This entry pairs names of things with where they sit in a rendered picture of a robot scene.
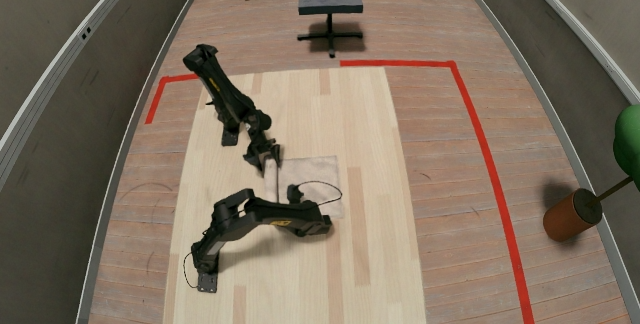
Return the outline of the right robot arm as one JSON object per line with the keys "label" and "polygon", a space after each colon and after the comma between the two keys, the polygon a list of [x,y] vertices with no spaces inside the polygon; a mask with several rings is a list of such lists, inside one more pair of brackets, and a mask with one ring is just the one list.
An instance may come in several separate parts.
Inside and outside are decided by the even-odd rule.
{"label": "right robot arm", "polygon": [[[244,204],[244,209],[253,205],[258,206],[244,210],[245,215],[241,217],[236,214],[225,222],[223,221],[238,213],[238,207],[247,199],[249,200]],[[312,208],[316,205],[318,205],[317,202],[312,202],[312,200],[305,200],[298,204],[264,200],[255,196],[253,188],[244,188],[217,201],[213,205],[214,211],[211,214],[212,220],[209,228],[221,220],[223,222],[209,231],[207,230],[205,240],[205,236],[203,236],[200,241],[193,243],[190,247],[192,252],[202,244],[198,250],[192,253],[193,264],[198,273],[197,290],[205,293],[217,292],[219,251],[227,242],[242,239],[259,225],[286,226],[288,231],[298,237],[304,237],[308,234],[327,234],[333,225],[330,216],[322,215],[319,206],[305,210],[305,208]]]}

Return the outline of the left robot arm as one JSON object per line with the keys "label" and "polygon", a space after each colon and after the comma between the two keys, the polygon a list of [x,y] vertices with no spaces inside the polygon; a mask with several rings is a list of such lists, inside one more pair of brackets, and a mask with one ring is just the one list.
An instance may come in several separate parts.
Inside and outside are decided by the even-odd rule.
{"label": "left robot arm", "polygon": [[[203,49],[198,46],[183,58],[183,63],[188,70],[194,72],[200,78],[211,96],[215,107],[214,109],[218,113],[217,119],[223,123],[224,127],[221,145],[236,146],[238,142],[240,123],[244,120],[243,122],[247,132],[255,135],[258,120],[256,114],[249,109],[249,107],[241,104],[241,102],[235,98],[233,92],[253,108],[256,109],[256,107],[253,100],[249,96],[246,96],[245,93],[242,94],[242,92],[233,85],[220,67],[215,56],[215,54],[219,52],[217,48],[207,44],[201,45],[205,47],[210,59],[207,60]],[[259,131],[266,131],[270,129],[272,126],[271,117],[268,114],[264,114],[261,109],[256,110],[260,114]]]}

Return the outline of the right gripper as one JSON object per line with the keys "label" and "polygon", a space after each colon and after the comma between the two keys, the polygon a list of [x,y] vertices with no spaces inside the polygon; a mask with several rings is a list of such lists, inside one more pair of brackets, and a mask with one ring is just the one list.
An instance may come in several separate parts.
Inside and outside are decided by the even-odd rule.
{"label": "right gripper", "polygon": [[[300,200],[300,190],[297,189],[297,188],[294,189],[294,187],[292,187],[291,198],[290,198],[289,204],[298,204],[298,203],[300,203],[300,201],[301,201]],[[276,226],[284,227],[285,229],[287,229],[286,226],[282,226],[282,225],[276,225]]]}

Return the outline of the beige cloth towel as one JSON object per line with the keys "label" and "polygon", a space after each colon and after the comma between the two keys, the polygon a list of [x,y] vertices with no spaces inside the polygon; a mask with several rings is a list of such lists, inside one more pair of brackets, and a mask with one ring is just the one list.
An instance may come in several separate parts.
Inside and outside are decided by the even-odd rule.
{"label": "beige cloth towel", "polygon": [[322,215],[344,218],[339,163],[337,155],[280,159],[264,156],[265,200],[289,204],[287,186],[299,187],[305,200],[317,202]]}

